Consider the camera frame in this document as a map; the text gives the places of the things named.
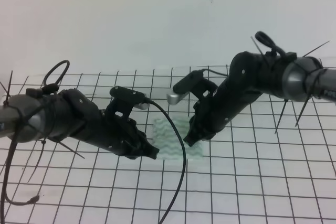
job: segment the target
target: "grid paper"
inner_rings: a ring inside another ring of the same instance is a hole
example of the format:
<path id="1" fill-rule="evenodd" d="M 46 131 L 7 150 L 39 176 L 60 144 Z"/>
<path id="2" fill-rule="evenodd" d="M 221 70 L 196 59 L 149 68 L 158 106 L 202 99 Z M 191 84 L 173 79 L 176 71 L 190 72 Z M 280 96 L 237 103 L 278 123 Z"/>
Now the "grid paper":
<path id="1" fill-rule="evenodd" d="M 61 89 L 77 88 L 100 109 L 110 103 L 114 85 L 144 92 L 169 115 L 192 116 L 192 94 L 176 106 L 165 100 L 169 88 L 197 68 L 118 71 L 113 74 L 68 74 Z M 210 66 L 227 73 L 228 66 Z M 219 85 L 224 77 L 205 72 Z M 49 82 L 57 79 L 51 76 Z M 11 94 L 39 88 L 43 76 L 14 79 Z M 203 141 L 204 158 L 188 161 L 184 183 L 165 223 L 336 223 L 336 107 L 310 100 L 299 122 L 303 103 L 289 102 L 275 132 L 282 99 L 263 94 L 237 115 L 212 140 Z M 157 108 L 134 109 L 130 115 L 152 139 L 152 121 L 163 116 Z M 118 157 L 72 138 L 67 149 L 47 141 L 19 144 L 9 175 L 8 194 L 28 206 L 5 205 L 6 223 L 35 224 L 154 224 L 158 223 L 176 190 L 182 161 Z M 0 171 L 9 139 L 0 141 Z"/>

